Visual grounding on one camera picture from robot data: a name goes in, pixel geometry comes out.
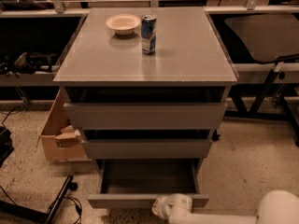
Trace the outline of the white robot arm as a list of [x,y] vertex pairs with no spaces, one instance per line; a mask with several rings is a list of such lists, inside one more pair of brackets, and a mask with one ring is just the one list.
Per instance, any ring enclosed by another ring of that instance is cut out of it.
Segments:
[[198,214],[192,205],[191,196],[175,193],[159,196],[151,211],[168,224],[299,224],[299,197],[282,189],[267,192],[255,216]]

